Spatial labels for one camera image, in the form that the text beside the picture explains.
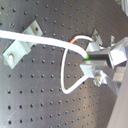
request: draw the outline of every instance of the white cable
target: white cable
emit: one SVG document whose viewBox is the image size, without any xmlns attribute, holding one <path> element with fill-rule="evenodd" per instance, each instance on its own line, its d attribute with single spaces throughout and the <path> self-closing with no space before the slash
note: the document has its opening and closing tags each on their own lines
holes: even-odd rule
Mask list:
<svg viewBox="0 0 128 128">
<path fill-rule="evenodd" d="M 81 35 L 76 36 L 75 39 L 85 39 L 85 40 L 93 41 L 92 38 L 90 38 L 88 36 L 81 36 Z M 88 79 L 88 77 L 86 77 L 84 75 L 76 83 L 74 83 L 70 88 L 68 88 L 68 89 L 65 88 L 65 86 L 64 86 L 64 67 L 65 67 L 65 60 L 66 60 L 67 52 L 68 52 L 68 49 L 65 49 L 63 58 L 62 58 L 62 65 L 61 65 L 61 88 L 62 88 L 63 93 L 65 93 L 65 94 L 69 94 L 69 93 L 73 92 L 78 86 L 80 86 L 85 80 Z"/>
<path fill-rule="evenodd" d="M 53 38 L 26 35 L 26 34 L 3 31 L 3 30 L 0 30 L 0 38 L 62 47 L 62 48 L 70 49 L 71 51 L 77 52 L 84 58 L 87 56 L 87 53 L 83 48 L 74 44 L 70 44 L 66 41 L 61 41 Z"/>
<path fill-rule="evenodd" d="M 57 47 L 63 47 L 65 49 L 70 49 L 71 51 L 79 53 L 82 57 L 86 57 L 87 53 L 86 51 L 74 44 L 70 44 L 65 41 L 53 39 L 53 38 L 47 38 L 47 37 L 39 37 L 39 36 L 33 36 L 33 35 L 26 35 L 26 34 L 21 34 L 21 33 L 16 33 L 16 32 L 9 32 L 9 31 L 3 31 L 0 30 L 0 38 L 5 38 L 5 39 L 12 39 L 12 40 L 19 40 L 23 42 L 32 42 L 32 43 L 37 43 L 37 44 L 46 44 L 46 45 L 52 45 L 52 46 L 57 46 Z M 64 79 L 64 64 L 65 64 L 65 59 L 66 59 L 67 53 L 65 53 L 65 57 L 63 59 L 63 64 L 62 64 L 62 78 Z M 71 86 L 68 90 L 65 89 L 64 87 L 64 81 L 61 78 L 61 87 L 62 91 L 65 94 L 71 93 L 74 89 L 76 89 L 83 81 L 87 79 L 86 76 L 83 76 L 80 78 L 73 86 Z"/>
<path fill-rule="evenodd" d="M 78 35 L 78 36 L 75 36 L 75 39 L 78 40 L 78 39 L 84 39 L 84 40 L 89 40 L 89 41 L 93 41 L 93 39 L 89 36 L 84 36 L 84 35 Z"/>
</svg>

